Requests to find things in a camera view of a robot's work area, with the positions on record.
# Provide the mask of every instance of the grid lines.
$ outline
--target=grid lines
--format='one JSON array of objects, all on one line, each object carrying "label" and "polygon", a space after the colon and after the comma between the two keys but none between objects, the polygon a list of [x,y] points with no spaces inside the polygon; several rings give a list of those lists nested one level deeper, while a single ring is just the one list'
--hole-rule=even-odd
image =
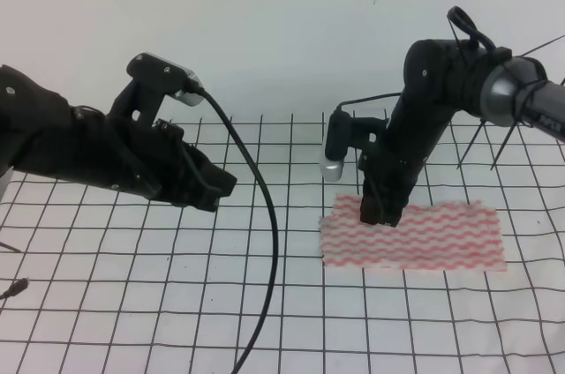
[{"label": "grid lines", "polygon": [[[350,152],[342,180],[323,181],[325,116],[235,119],[273,195],[281,239],[273,302],[242,372],[564,371],[562,146],[520,127],[490,172],[502,135],[487,125],[457,172],[474,126],[454,119],[411,195],[416,205],[482,199],[497,208],[507,273],[336,270],[321,263],[318,219],[336,193],[360,192],[363,173]],[[0,241],[22,253],[0,250],[0,288],[31,282],[1,303],[6,372],[233,368],[267,286],[267,210],[222,124],[182,125],[237,173],[217,213],[14,174]]]}]

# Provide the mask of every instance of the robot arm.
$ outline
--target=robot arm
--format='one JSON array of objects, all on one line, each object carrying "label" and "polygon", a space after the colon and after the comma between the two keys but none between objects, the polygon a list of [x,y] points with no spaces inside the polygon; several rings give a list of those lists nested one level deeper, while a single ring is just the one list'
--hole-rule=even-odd
[{"label": "robot arm", "polygon": [[[363,222],[396,226],[421,169],[458,110],[500,126],[526,122],[565,139],[565,87],[548,81],[540,62],[496,48],[462,10],[453,11],[463,20],[457,26],[471,38],[411,46],[404,90],[388,126],[386,120],[352,118],[340,107],[329,119],[322,174],[337,180],[347,147],[361,150]],[[376,141],[369,141],[369,133]]]},{"label": "robot arm", "polygon": [[8,66],[0,67],[0,175],[9,167],[213,212],[237,179],[183,142],[184,131],[155,116],[165,95],[201,101],[193,72],[141,54],[132,82],[105,116],[71,107]]}]

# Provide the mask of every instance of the black cable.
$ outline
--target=black cable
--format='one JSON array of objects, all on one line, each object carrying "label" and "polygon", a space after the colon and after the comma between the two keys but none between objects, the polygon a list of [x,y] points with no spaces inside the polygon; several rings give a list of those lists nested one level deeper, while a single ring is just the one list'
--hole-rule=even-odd
[{"label": "black cable", "polygon": [[377,96],[371,96],[369,98],[356,99],[354,101],[343,101],[342,103],[337,105],[337,108],[341,109],[345,105],[353,105],[354,103],[378,101],[379,99],[384,99],[384,98],[396,98],[396,97],[400,96],[401,94],[402,93],[386,93],[386,94],[379,94]]},{"label": "black cable", "polygon": [[9,286],[8,289],[0,295],[0,301],[19,295],[27,289],[27,286],[29,286],[28,279],[19,279],[14,281],[11,286]]},{"label": "black cable", "polygon": [[212,96],[210,96],[210,94],[206,90],[204,90],[203,88],[199,88],[198,91],[196,91],[196,93],[202,96],[204,99],[206,99],[208,103],[212,106],[214,111],[222,119],[222,122],[226,126],[226,129],[228,129],[230,136],[233,137],[234,142],[236,142],[237,148],[244,156],[245,162],[247,162],[247,165],[249,165],[249,168],[253,172],[255,180],[257,180],[257,184],[259,185],[261,192],[263,193],[263,197],[265,198],[265,202],[267,203],[268,216],[271,220],[271,230],[273,232],[273,256],[271,257],[272,258],[271,272],[268,277],[267,293],[265,294],[265,301],[263,303],[263,308],[261,309],[261,313],[259,315],[259,320],[257,321],[257,325],[255,326],[255,331],[253,331],[251,339],[249,339],[249,343],[247,343],[247,346],[245,347],[244,353],[239,357],[236,366],[231,372],[232,374],[237,374],[239,370],[241,370],[241,367],[243,366],[245,360],[247,359],[247,356],[249,356],[249,353],[253,349],[253,345],[255,344],[255,341],[259,337],[261,328],[263,328],[263,324],[265,323],[265,318],[267,317],[269,304],[271,304],[271,297],[273,296],[273,290],[275,289],[276,267],[278,264],[278,257],[279,257],[279,231],[276,225],[275,206],[273,205],[273,199],[271,199],[271,195],[268,192],[267,184],[265,183],[265,180],[263,180],[263,176],[257,169],[257,165],[255,164],[253,158],[245,148],[245,145],[241,140],[241,138],[239,137],[239,135],[237,134],[237,131],[233,128],[233,125],[231,124],[229,118],[223,112],[220,105],[218,105],[218,102],[216,102],[215,99]]},{"label": "black cable", "polygon": [[561,35],[561,36],[559,36],[559,37],[556,37],[555,39],[552,39],[551,41],[547,41],[547,42],[544,43],[543,45],[536,46],[534,49],[530,49],[530,50],[528,50],[527,52],[524,52],[522,55],[520,55],[520,57],[525,57],[526,55],[529,55],[529,54],[531,54],[532,52],[535,52],[536,50],[540,50],[540,49],[542,49],[542,48],[544,48],[544,47],[546,47],[546,46],[551,45],[552,43],[554,43],[554,42],[556,42],[556,41],[560,41],[560,40],[561,40],[562,38],[564,38],[564,37],[565,37],[565,34],[563,34],[563,35]]},{"label": "black cable", "polygon": [[473,144],[475,143],[475,140],[477,139],[477,136],[480,133],[480,129],[485,127],[485,124],[486,124],[486,120],[481,118],[480,124],[478,125],[478,128],[475,130],[475,133],[473,134],[473,137],[471,138],[471,142],[469,142],[469,145],[467,145],[467,149],[465,149],[465,152],[463,152],[463,156],[461,157],[461,160],[459,160],[459,163],[457,164],[457,169],[461,169],[461,166],[463,165],[463,160],[465,159],[465,156],[467,156],[467,153],[469,153],[469,151],[471,150],[471,146],[473,146]]},{"label": "black cable", "polygon": [[461,48],[461,42],[459,41],[459,37],[457,37],[457,33],[455,28],[453,27],[453,23],[449,19],[449,15],[448,15],[448,23],[449,23],[449,27],[451,28],[451,33],[453,33],[453,38],[456,40],[457,49],[459,50],[459,56],[461,57],[461,59],[463,59],[463,64],[465,65],[465,68],[467,68],[469,66],[467,64],[467,58],[465,58],[465,54],[463,53],[463,49]]},{"label": "black cable", "polygon": [[459,30],[468,34],[471,41],[478,41],[483,45],[488,52],[496,49],[494,42],[481,33],[467,12],[458,6],[454,6],[448,11],[448,20],[455,24]]},{"label": "black cable", "polygon": [[21,253],[21,250],[19,250],[18,248],[14,248],[13,246],[10,246],[8,243],[4,242],[0,242],[0,248],[5,248],[12,252]]}]

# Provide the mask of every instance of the white wall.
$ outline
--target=white wall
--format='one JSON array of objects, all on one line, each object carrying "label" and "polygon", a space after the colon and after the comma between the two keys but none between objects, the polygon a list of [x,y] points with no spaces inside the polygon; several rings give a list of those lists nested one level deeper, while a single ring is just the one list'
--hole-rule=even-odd
[{"label": "white wall", "polygon": [[[150,51],[229,112],[317,111],[401,90],[407,48],[448,38],[454,4],[516,53],[565,33],[563,0],[0,0],[0,64],[107,110]],[[565,76],[565,42],[536,56]]]}]

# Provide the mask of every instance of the cloth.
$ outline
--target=cloth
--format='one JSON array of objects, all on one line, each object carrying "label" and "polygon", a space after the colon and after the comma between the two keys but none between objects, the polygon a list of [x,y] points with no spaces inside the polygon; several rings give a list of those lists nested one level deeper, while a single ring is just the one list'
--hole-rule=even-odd
[{"label": "cloth", "polygon": [[331,214],[320,219],[325,264],[506,270],[498,215],[480,201],[406,206],[396,228],[361,222],[360,206],[359,196],[337,195]]}]

